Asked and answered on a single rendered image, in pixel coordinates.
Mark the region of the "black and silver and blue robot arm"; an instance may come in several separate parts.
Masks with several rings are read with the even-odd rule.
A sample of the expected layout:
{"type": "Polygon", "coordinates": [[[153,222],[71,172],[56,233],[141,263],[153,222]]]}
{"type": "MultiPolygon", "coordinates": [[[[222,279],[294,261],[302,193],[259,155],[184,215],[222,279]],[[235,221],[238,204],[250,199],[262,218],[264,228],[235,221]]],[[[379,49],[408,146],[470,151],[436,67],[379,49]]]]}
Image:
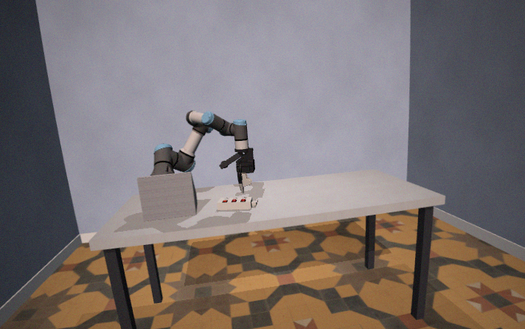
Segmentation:
{"type": "MultiPolygon", "coordinates": [[[[173,169],[182,173],[191,172],[195,167],[195,151],[203,136],[211,133],[213,129],[222,136],[234,136],[235,149],[248,148],[246,120],[234,120],[233,123],[230,123],[210,111],[206,111],[203,116],[202,114],[196,111],[187,113],[186,120],[193,128],[185,146],[178,153],[173,151],[172,146],[168,144],[160,144],[155,147],[152,176],[175,173],[173,169]]],[[[222,161],[220,168],[227,168],[232,162],[239,159],[241,157],[239,153],[222,161]]]]}

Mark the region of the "white power strip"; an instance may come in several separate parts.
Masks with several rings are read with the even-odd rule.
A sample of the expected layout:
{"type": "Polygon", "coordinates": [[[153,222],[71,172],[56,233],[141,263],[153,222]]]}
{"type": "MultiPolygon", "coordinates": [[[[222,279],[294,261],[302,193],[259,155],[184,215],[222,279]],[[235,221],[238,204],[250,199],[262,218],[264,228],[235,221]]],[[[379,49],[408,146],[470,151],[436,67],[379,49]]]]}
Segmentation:
{"type": "Polygon", "coordinates": [[[257,201],[252,201],[252,197],[220,198],[217,204],[218,210],[251,209],[257,201]]]}

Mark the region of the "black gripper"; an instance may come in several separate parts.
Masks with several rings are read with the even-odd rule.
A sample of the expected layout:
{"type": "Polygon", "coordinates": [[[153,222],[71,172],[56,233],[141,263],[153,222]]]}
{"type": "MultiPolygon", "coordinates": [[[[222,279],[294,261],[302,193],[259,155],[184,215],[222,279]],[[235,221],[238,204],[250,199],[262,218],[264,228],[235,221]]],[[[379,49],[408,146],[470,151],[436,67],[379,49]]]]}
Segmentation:
{"type": "Polygon", "coordinates": [[[244,193],[244,187],[252,183],[252,180],[248,178],[247,173],[253,173],[255,170],[253,148],[241,150],[234,149],[234,151],[240,152],[239,154],[241,156],[241,158],[236,161],[236,170],[240,190],[244,193]]]}

